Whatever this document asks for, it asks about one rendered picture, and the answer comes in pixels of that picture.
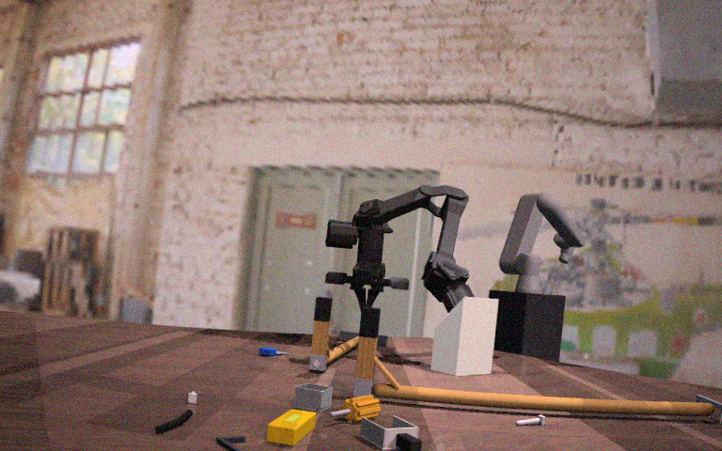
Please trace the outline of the yellow rectangular block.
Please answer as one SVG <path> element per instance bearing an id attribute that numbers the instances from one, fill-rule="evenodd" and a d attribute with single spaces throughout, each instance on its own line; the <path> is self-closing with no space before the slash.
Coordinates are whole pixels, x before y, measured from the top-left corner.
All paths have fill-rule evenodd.
<path id="1" fill-rule="evenodd" d="M 290 409 L 267 427 L 267 442 L 294 446 L 315 427 L 315 412 Z"/>

